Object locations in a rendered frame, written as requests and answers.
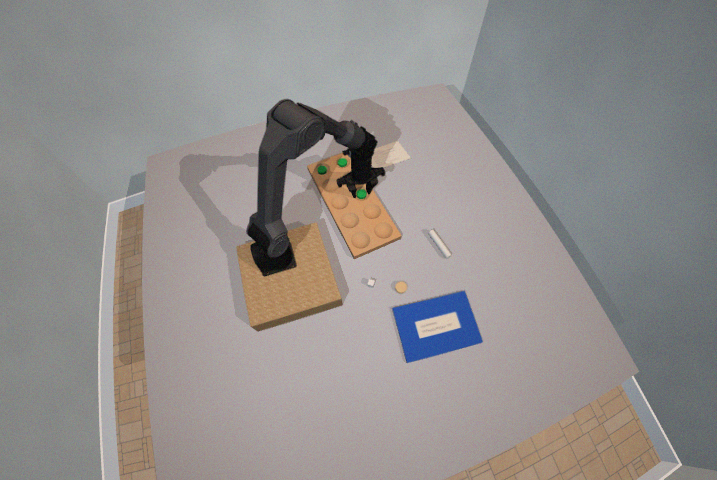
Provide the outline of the blue exercise book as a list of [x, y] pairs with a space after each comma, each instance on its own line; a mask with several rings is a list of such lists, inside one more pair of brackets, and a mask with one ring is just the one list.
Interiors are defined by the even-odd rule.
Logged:
[[392, 310], [407, 363], [482, 343], [465, 291]]

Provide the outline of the cream paper sheet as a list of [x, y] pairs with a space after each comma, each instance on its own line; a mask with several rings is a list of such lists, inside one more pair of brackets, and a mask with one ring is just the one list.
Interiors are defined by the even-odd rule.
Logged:
[[404, 160], [410, 159], [408, 153], [404, 150], [401, 144], [396, 141], [378, 148], [375, 148], [374, 155], [372, 156], [372, 167], [380, 168], [387, 167]]

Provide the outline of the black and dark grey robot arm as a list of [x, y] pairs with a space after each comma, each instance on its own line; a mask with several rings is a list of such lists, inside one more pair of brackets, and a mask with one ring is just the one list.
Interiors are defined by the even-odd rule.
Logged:
[[326, 132], [333, 135], [338, 144], [348, 147], [343, 155], [351, 158], [353, 170], [368, 171], [378, 141], [357, 124], [353, 120], [337, 122], [317, 109], [295, 104], [290, 99], [279, 101], [267, 112], [266, 131], [259, 147], [258, 214], [250, 216], [246, 230], [255, 241], [250, 245], [251, 253], [264, 277], [296, 267], [288, 231], [282, 221], [287, 160], [296, 159], [313, 147]]

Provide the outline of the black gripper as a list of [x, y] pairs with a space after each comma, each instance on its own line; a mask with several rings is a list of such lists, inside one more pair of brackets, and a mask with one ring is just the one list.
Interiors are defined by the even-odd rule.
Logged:
[[356, 198], [356, 186], [355, 185], [366, 184], [366, 191], [368, 194], [370, 194], [372, 189], [378, 184], [378, 179], [376, 177], [378, 177], [379, 175], [385, 176], [385, 170], [383, 167], [370, 168], [366, 172], [365, 171], [357, 172], [357, 171], [355, 171], [355, 169], [353, 170], [351, 167], [351, 172], [347, 173], [346, 175], [342, 176], [341, 178], [338, 178], [337, 184], [338, 184], [339, 188], [342, 187], [342, 185], [346, 184], [348, 190], [354, 194], [354, 195], [352, 194], [353, 198]]

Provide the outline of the cream cylinder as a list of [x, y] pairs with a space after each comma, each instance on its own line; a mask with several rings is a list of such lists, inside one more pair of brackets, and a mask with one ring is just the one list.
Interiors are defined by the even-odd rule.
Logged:
[[448, 259], [449, 257], [452, 256], [451, 253], [449, 252], [449, 250], [446, 248], [446, 246], [443, 244], [443, 242], [441, 241], [441, 239], [438, 237], [438, 235], [435, 233], [434, 230], [431, 230], [429, 232], [429, 236], [432, 238], [432, 240], [437, 245], [437, 247], [439, 248], [439, 250], [442, 252], [442, 254], [444, 255], [444, 257], [446, 259]]

